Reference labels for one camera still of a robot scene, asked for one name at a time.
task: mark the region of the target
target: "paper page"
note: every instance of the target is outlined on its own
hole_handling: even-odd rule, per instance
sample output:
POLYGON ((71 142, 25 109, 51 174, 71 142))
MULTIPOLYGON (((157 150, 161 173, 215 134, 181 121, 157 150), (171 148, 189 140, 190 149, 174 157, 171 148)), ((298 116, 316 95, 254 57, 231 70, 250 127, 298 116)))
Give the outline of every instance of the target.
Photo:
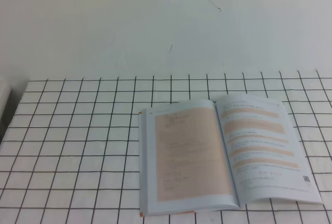
POLYGON ((145 115, 149 212, 237 204, 213 102, 150 108, 145 115))
POLYGON ((235 94, 216 107, 240 205, 261 198, 321 202, 281 102, 235 94))

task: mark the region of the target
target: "open book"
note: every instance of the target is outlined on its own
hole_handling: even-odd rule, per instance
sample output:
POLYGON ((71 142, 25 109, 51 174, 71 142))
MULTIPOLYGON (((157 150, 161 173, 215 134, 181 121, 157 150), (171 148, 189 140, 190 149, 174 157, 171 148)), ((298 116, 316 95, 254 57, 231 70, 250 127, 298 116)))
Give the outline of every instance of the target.
POLYGON ((247 94, 140 113, 143 216, 235 209, 264 198, 322 203, 281 102, 247 94))

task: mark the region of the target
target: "table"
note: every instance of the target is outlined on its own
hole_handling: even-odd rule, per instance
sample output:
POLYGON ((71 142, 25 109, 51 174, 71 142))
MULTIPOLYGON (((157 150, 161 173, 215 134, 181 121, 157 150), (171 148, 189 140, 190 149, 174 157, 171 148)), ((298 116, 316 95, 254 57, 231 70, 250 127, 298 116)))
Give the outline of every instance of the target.
POLYGON ((0 223, 330 223, 331 100, 316 71, 30 81, 0 148, 0 223), (140 217, 138 112, 231 93, 283 101, 324 205, 140 217))

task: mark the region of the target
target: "white object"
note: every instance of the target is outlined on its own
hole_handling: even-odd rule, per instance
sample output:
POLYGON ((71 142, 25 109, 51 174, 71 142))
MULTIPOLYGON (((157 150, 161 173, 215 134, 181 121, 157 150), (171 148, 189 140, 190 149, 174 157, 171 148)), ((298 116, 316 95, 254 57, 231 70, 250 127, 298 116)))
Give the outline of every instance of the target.
POLYGON ((10 86, 4 80, 0 80, 0 139, 3 136, 5 127, 2 123, 2 113, 4 112, 10 94, 10 86))

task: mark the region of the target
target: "right page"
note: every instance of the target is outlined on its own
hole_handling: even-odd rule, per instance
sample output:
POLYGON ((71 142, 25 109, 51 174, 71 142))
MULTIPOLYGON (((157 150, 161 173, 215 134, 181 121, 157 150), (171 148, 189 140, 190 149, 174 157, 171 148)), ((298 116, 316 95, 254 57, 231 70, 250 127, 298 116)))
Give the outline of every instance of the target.
POLYGON ((216 108, 241 206, 262 198, 322 202, 281 102, 234 94, 216 108))

